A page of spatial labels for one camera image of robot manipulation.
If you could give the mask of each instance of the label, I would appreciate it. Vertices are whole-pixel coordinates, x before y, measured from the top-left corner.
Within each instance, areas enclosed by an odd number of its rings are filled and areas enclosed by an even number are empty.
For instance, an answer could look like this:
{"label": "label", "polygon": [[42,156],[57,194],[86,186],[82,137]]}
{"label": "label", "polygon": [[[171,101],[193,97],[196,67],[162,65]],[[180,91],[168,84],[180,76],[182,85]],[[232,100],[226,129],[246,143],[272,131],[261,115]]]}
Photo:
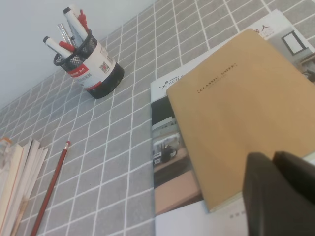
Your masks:
{"label": "label", "polygon": [[108,52],[99,42],[83,64],[68,71],[85,90],[95,89],[102,84],[115,67],[116,61],[108,56]]}

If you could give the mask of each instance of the kraft paper notebook cover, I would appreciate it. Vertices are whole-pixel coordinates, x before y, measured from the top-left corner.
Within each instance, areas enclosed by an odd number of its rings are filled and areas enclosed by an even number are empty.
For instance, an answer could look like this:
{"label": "kraft paper notebook cover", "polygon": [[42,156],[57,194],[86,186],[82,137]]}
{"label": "kraft paper notebook cover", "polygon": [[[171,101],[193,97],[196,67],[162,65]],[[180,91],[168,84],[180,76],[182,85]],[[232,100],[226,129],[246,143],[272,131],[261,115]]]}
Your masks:
{"label": "kraft paper notebook cover", "polygon": [[235,200],[246,157],[315,150],[315,87],[253,30],[167,90],[210,211]]}

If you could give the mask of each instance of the black mesh pen cup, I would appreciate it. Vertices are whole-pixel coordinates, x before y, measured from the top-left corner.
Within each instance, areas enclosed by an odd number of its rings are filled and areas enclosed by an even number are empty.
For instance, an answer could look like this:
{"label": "black mesh pen cup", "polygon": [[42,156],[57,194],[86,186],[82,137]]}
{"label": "black mesh pen cup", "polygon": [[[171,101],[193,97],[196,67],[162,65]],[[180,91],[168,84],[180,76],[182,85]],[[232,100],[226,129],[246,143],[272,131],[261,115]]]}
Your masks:
{"label": "black mesh pen cup", "polygon": [[88,30],[84,42],[69,57],[56,54],[54,64],[61,66],[94,98],[113,91],[124,77],[124,69],[108,56],[106,50]]}

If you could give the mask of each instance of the red label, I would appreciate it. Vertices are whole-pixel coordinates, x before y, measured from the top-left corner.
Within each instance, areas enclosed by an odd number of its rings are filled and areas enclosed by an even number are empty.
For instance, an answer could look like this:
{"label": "red label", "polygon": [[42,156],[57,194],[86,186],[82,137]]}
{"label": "red label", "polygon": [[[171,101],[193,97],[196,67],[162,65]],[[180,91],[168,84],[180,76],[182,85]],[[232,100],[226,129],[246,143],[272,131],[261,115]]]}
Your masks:
{"label": "red label", "polygon": [[93,85],[93,86],[91,86],[91,87],[85,88],[85,90],[86,90],[86,91],[93,90],[93,89],[95,89],[97,86],[99,86],[99,85],[101,85],[101,84],[102,84],[102,82],[100,81],[100,82],[98,82],[96,85]]}
{"label": "red label", "polygon": [[74,70],[68,71],[67,73],[71,76],[71,77],[78,77],[80,75],[83,75],[85,72],[87,72],[89,69],[82,63],[81,65],[79,65],[77,68],[75,68]]}

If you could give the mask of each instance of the magazine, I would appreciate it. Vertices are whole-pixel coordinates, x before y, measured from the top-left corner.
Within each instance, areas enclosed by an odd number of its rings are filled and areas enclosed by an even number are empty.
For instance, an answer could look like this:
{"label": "magazine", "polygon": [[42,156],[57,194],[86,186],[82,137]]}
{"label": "magazine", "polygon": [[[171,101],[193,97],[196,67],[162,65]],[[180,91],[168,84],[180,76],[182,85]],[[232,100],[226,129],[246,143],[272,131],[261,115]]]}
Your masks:
{"label": "magazine", "polygon": [[[248,29],[256,31],[311,82],[315,82],[315,49],[281,12],[271,12]],[[168,87],[229,40],[151,83],[157,236],[247,235],[242,199],[214,213],[207,212],[189,154],[166,95]]]}

